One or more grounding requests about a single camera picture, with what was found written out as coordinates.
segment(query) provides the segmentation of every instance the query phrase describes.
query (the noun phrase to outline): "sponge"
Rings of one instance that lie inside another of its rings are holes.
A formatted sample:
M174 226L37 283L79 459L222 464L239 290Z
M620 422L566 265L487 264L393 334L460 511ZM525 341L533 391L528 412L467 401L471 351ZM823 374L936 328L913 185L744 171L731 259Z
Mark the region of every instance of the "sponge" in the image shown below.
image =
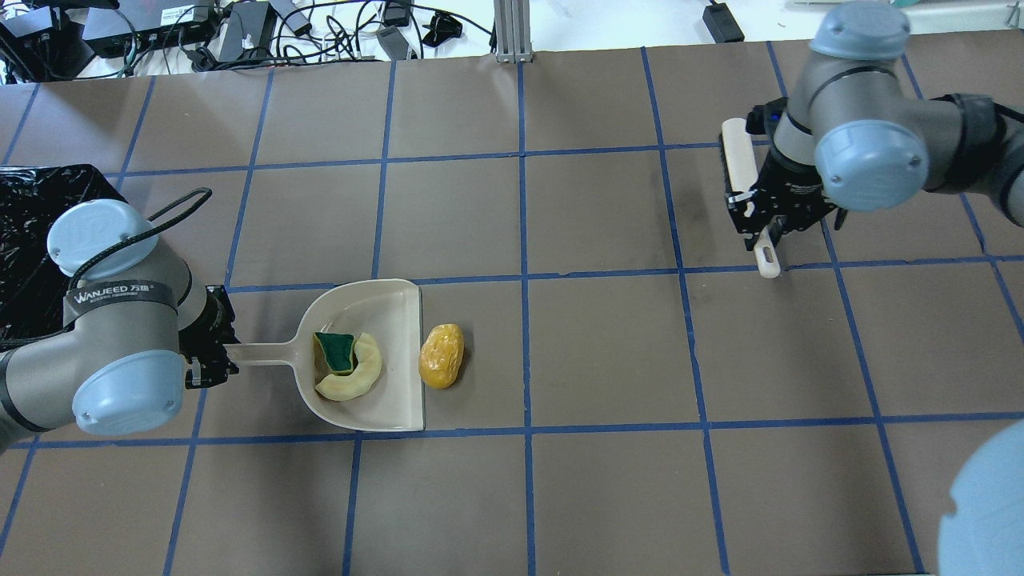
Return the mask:
M313 349L324 355L324 361L332 374L347 376L355 368L352 345L355 337L351 334L313 332Z

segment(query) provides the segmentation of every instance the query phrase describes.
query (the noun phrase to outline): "white dustpan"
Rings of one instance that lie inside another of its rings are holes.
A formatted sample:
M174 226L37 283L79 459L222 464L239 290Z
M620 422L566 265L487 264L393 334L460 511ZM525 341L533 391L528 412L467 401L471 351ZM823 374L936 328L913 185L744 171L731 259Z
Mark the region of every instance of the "white dustpan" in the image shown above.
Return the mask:
M336 426L356 430L422 430L423 385L419 374L420 288L407 280L368 280L339 286L316 298L287 342L228 344L239 366L287 364L306 406ZM326 400L313 386L327 373L313 356L313 332L377 339L381 376L366 395L346 402Z

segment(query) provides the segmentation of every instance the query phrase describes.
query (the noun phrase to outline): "power adapter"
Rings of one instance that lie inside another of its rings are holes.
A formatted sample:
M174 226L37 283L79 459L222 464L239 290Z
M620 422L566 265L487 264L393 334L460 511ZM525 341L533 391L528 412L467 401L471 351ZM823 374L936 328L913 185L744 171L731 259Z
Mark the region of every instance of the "power adapter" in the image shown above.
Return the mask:
M307 18L303 12L296 11L297 6L292 0L269 0L269 2L270 6L273 7L273 10L278 12L279 16L282 18L287 16L288 19L285 20L285 25L288 26L288 28L291 29L296 36L308 34L309 31L313 29L313 25L309 23L309 18Z
M402 28L409 26L409 15L413 11L413 7L409 5L409 2L401 2L400 0L387 2L384 4L384 13L381 16L381 20L384 26L395 26Z
M268 2L236 2L227 20L224 42L220 46L220 61L240 59L248 50L263 48L269 53L273 36L274 16Z
M705 6L703 20L716 44L743 41L743 31L739 30L732 11L724 3L713 1L710 6Z

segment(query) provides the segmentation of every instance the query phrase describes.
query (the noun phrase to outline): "cable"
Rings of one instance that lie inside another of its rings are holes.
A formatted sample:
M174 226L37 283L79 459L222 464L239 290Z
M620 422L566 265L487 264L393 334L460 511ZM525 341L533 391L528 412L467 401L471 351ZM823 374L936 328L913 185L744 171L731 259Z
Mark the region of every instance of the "cable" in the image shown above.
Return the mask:
M184 51L184 48L181 46L181 42L182 42L182 40L184 40L185 29L184 29L184 27L181 27L181 18L185 17L186 14L188 14L189 12L193 12L193 10L195 10L196 8L212 8L215 11L216 10L220 10L220 17L221 18L224 17L224 13L225 13L225 9L220 7L220 1L219 0L215 0L213 6L210 6L209 4L193 4L191 6L188 6L188 8L186 8L183 12L181 12L180 14L178 14L178 18L176 20L174 20L174 24L171 25L171 28L169 28L167 30L167 35L164 36L164 42L161 44L161 47L160 47L161 51L164 52L164 66L167 67L167 74L168 75L170 75L172 73L171 73L171 65L170 65L170 63L167 61L167 40L174 33L174 29L178 28L178 48L181 51Z
M78 268L78 271L75 272L75 275L72 276L71 280L68 282L69 291L73 290L76 286L78 286L78 283L82 280L82 277L85 276L85 274L89 272L91 268L103 261L103 259L110 257L112 254L124 250L125 248L133 244L138 244L143 240L153 238L154 236L157 236L158 234L178 224L179 222L181 222L181 220L184 220L188 216L195 214L196 211L199 210L199 208L203 204L205 204L206 201L209 200L211 196L213 196L213 191L211 191L208 188L198 188L189 192L188 194L182 196L181 198L175 200L174 202L171 202L167 206L161 208L146 219L153 221L159 218L160 216L166 214L169 210L176 208L177 206L181 205L182 203L188 201L191 198L195 198L196 196L203 196L203 198L200 198L199 200L194 202L190 206L188 206L188 208L185 209L184 212L181 212L177 216L174 216L173 218L167 220L166 222L160 225L152 228L143 233L136 234L135 236L132 236L130 238L126 238L121 242L118 242L117 244L111 246L110 248L106 248L105 250L102 250L95 256L86 260L84 264ZM33 336L30 338L10 338L7 340L0 340L0 347L7 349L11 347L24 346L25 344L31 344L32 342L45 340L46 338L51 338L53 336L63 334L69 331L71 331L71 326L65 327L61 330L53 332L52 334L47 334L45 336Z
M283 31L284 26L285 26L285 20L287 20L288 18L292 17L293 15L295 15L295 14L297 14L299 12L303 12L303 11L306 11L306 10L312 10L312 9L315 9L315 8L328 8L328 7L331 7L331 6L342 6L344 4L352 4L352 3L355 3L355 2L362 2L362 6L359 6L359 11L358 11L358 13L356 13L356 16L355 16L356 31L358 31L361 28L361 26L362 26L362 25L359 24L359 19L362 16L362 9L366 8L366 6L368 4L370 4L371 2L384 2L384 1L386 1L386 0L335 0L334 2L323 2L321 4L313 4L311 6L303 6L303 7L300 7L300 8L296 8L296 9L292 10L291 12L288 12L288 14L286 14L285 16L283 16L281 18L281 22L278 25L278 35L280 36L282 34L282 31ZM471 25L473 27L476 27L477 29L479 29L480 31L482 31L484 34L486 34L488 37L493 35L493 33L492 33L490 30L487 30L486 28L483 28L479 24L477 24L477 23L469 19L468 17L466 17L466 16L464 16L462 14L459 14L459 13L456 13L456 12L452 12L452 11L449 11L449 10L442 10L440 8L434 8L432 6L424 6L422 4L407 4L407 6L410 6L412 8L420 8L422 10L432 10L434 12L438 12L438 11L445 12L445 13L449 13L449 14L451 14L451 15L459 18L459 19L462 19L462 20L466 22L467 24L469 24L469 25ZM358 36L358 34L355 34L355 51L356 51L356 53L359 52L359 36Z
M295 56L295 58L296 58L296 59L301 59L302 61L305 61L305 60L306 60L306 57L308 57L308 56L306 56L305 54L303 54L303 53L302 53L302 50L300 50L300 49L296 48L295 46L292 46L291 44L286 44L286 45L285 45L285 58L288 58L288 57L289 57L289 56L288 56L288 49L289 49L289 48L291 48L291 49L295 50L295 51L296 51L296 53L298 53L298 54L299 54L298 56ZM334 48L329 48L329 49L328 49L327 51L324 51L323 53L325 53L325 54L326 54L326 53L327 53L328 51L330 51L330 50L333 50L333 49L334 49Z
M342 26L341 23L338 22L338 18L334 17L333 14L328 14L327 28L331 31L331 34L334 34L335 47L337 48L338 46L341 46L345 50L345 53L348 54L348 57L354 60L355 53L352 51L352 38L348 35L348 32L345 31L345 27Z
M1017 112L1016 110L1007 106L1002 106L1001 104L993 102L993 105L995 107L995 112L1001 114L1002 116L1006 116L1007 118L1010 118L1011 120L1016 120L1017 122L1024 124L1024 113Z
M416 29L416 38L420 41L420 55L417 57L425 58L427 56L423 53L423 32L420 30L420 24L416 22L416 14L413 13L413 10L409 11L409 17L412 18L413 28Z
M127 56L125 56L124 66L118 74L118 78L121 78L125 72L132 70L135 56L138 55L137 52L139 44L141 44L141 39L138 37L138 31L135 30L135 25L128 19L128 16L126 16L124 12L121 10L114 10L114 13L121 16L121 19L125 20L125 24L128 25L128 31L131 32L131 51L128 52Z

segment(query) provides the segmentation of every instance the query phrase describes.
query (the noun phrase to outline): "electronic device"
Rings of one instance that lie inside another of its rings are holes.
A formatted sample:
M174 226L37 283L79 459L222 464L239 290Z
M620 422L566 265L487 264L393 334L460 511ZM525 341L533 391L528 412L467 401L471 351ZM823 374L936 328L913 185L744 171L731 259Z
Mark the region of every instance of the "electronic device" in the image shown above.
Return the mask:
M732 10L724 3L705 6L703 20L716 44L743 41L743 31L732 16Z
M121 13L131 22L137 33L137 51L176 46L179 36L182 44L193 44L217 35L220 17L214 9L213 0L196 0L185 4L182 1L145 0L121 5ZM126 46L131 45L132 32L117 12L89 8L82 40L99 57L115 58L123 56Z
M273 6L274 11L278 12L279 17L288 18L285 20L285 26L294 32L296 36L309 34L309 31L312 30L313 25L309 23L309 18L302 12L295 12L297 6L292 3L292 0L269 0L269 2Z
M218 59L225 63L241 59L243 54L253 55L257 48L268 51L275 20L268 2L231 4L231 15L227 19L227 30L224 32Z
M8 74L25 82L74 78L92 58L82 25L56 8L36 8L0 20L0 57Z
M381 22L384 23L384 26L396 26L398 28L409 26L410 13L412 11L413 7L409 5L409 2L394 0L384 4Z
M393 26L379 30L377 41L381 48L384 48L387 57L392 60L414 60L417 58L416 52L413 51L413 47L409 45L406 37Z

